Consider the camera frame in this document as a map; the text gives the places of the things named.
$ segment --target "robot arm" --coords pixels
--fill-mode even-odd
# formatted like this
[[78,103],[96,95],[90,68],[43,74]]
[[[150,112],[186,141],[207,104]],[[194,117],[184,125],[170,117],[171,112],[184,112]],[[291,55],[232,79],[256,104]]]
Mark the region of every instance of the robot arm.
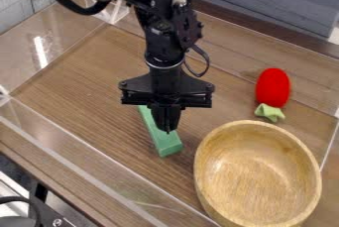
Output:
[[[91,8],[82,8],[72,0],[58,0],[83,15],[98,13],[111,0],[96,0]],[[210,58],[196,47],[203,38],[203,24],[192,9],[192,0],[126,0],[134,5],[146,34],[144,54],[150,72],[119,83],[122,103],[147,105],[158,128],[171,132],[178,128],[182,111],[187,107],[212,106],[215,86],[191,77],[183,70],[187,65],[195,76],[208,70]],[[195,50],[207,61],[203,73],[195,73],[186,63],[186,52]]]

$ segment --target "wooden table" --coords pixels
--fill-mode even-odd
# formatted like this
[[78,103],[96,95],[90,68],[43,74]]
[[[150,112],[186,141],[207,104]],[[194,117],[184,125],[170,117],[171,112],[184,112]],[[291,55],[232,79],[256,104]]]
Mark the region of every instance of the wooden table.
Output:
[[[76,24],[84,19],[74,17],[71,12],[54,5],[23,26],[1,36],[0,45],[1,41],[17,34],[20,27],[27,29],[38,18],[47,20],[51,13],[59,26],[64,23],[72,25],[72,20]],[[58,61],[12,92],[15,99],[79,139],[64,136],[59,129],[47,125],[42,117],[32,118],[28,111],[19,111],[21,128],[29,130],[39,143],[63,157],[52,158],[54,154],[32,144],[31,137],[20,135],[7,123],[0,123],[0,151],[103,226],[156,225],[140,218],[138,212],[131,213],[128,205],[122,205],[118,197],[115,200],[107,196],[107,186],[122,191],[122,187],[128,190],[138,185],[132,180],[120,186],[116,184],[120,175],[111,169],[110,159],[122,163],[204,214],[194,185],[196,148],[204,136],[218,126],[235,120],[256,120],[254,81],[266,67],[284,68],[294,84],[294,100],[284,109],[287,119],[278,126],[299,137],[319,164],[323,163],[336,126],[332,114],[339,102],[338,60],[204,14],[200,14],[200,18],[207,26],[206,40],[200,46],[210,52],[214,60],[206,80],[218,85],[218,92],[211,110],[188,109],[183,113],[178,132],[186,149],[176,156],[158,158],[136,108],[119,103],[118,82],[147,72],[142,58],[144,40],[138,36],[140,30],[132,14],[118,28],[100,26]],[[60,36],[74,33],[75,28],[63,28]],[[195,58],[190,63],[194,67],[203,68]],[[84,140],[90,147],[86,147],[80,140]],[[323,199],[304,224],[307,227],[332,227],[338,223],[338,143],[324,166]],[[99,183],[90,182],[94,176]],[[168,213],[162,210],[152,212],[163,217],[162,219]],[[210,226],[200,222],[195,224],[192,226]]]

